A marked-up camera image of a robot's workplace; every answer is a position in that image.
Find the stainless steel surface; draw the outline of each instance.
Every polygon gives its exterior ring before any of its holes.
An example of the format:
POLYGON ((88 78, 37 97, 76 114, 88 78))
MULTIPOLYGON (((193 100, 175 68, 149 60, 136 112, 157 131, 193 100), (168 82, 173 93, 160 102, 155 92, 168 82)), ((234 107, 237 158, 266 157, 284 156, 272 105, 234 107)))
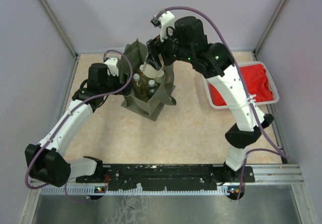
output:
POLYGON ((47 2, 47 0, 39 0, 41 6, 45 10, 46 14, 48 15, 50 21, 52 22, 52 25, 55 27, 59 37, 61 40, 65 43, 66 47, 69 49, 71 54, 75 57, 76 56, 76 51, 74 49, 74 46, 66 34, 66 31, 64 30, 63 26, 61 25, 60 21, 58 20, 56 14, 52 10, 51 6, 47 2))
POLYGON ((269 36, 271 30, 273 29, 281 11, 283 10, 284 6, 286 5, 288 0, 281 0, 280 3, 278 4, 272 18, 270 19, 263 35, 261 36, 257 46, 256 46, 256 49, 255 49, 255 54, 259 54, 263 44, 265 43, 265 40, 267 39, 267 37, 269 36))
POLYGON ((250 186, 241 201, 226 196, 104 196, 79 204, 40 195, 33 223, 302 223, 290 186, 250 186))

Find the bottle cap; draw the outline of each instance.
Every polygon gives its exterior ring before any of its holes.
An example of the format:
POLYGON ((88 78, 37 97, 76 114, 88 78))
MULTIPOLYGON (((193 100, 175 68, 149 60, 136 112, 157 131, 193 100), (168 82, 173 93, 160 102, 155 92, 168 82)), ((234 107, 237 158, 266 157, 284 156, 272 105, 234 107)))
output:
POLYGON ((154 87, 155 86, 155 81, 154 80, 150 80, 149 81, 149 87, 154 87))
POLYGON ((137 74, 137 73, 135 73, 135 74, 133 75, 133 79, 134 79, 136 82, 138 82, 138 81, 140 80, 140 75, 139 75, 139 74, 137 74))

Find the plastic bottle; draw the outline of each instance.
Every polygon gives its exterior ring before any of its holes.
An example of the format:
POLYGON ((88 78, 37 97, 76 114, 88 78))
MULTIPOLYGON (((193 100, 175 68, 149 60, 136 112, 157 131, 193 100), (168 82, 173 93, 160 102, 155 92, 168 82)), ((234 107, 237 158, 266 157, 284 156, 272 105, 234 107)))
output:
POLYGON ((149 99, 154 95, 154 93, 157 91, 158 86, 155 84, 154 80, 149 81, 149 89, 147 90, 147 96, 149 99))
POLYGON ((165 75, 165 71, 161 70, 160 74, 156 78, 154 78, 155 83, 160 85, 164 75, 165 75))
POLYGON ((145 91, 145 85, 144 85, 143 80, 141 79, 139 74, 135 73, 133 75, 132 85, 133 85, 133 90, 134 90, 135 96, 138 99, 140 99, 144 102, 147 102, 148 97, 147 97, 147 93, 145 91))
POLYGON ((147 86, 148 88, 148 82, 149 80, 151 80, 151 78, 147 77, 145 74, 143 74, 143 68, 144 68, 144 65, 140 65, 140 68, 139 68, 139 75, 140 77, 144 80, 144 83, 145 85, 147 86))

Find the cable clip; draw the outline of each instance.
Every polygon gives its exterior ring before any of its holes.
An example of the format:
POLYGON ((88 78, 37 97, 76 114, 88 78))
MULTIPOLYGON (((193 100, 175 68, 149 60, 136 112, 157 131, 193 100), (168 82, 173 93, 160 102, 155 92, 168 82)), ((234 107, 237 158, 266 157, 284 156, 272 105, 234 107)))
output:
POLYGON ((246 98, 246 102, 248 103, 248 105, 250 103, 255 104, 256 99, 254 99, 254 97, 256 97, 256 94, 250 95, 249 97, 246 98))

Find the white cable tie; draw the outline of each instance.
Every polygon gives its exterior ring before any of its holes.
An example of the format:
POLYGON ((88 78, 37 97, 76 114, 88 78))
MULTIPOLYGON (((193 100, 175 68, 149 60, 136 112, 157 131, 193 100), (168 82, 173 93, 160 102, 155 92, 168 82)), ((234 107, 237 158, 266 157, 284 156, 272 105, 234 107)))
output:
POLYGON ((244 106, 249 106, 250 104, 255 104, 256 99, 254 99, 254 97, 256 96, 256 94, 254 95, 250 95, 249 97, 247 97, 245 99, 245 101, 241 104, 234 104, 234 105, 229 105, 228 108, 230 110, 235 110, 235 109, 240 109, 243 108, 244 106))

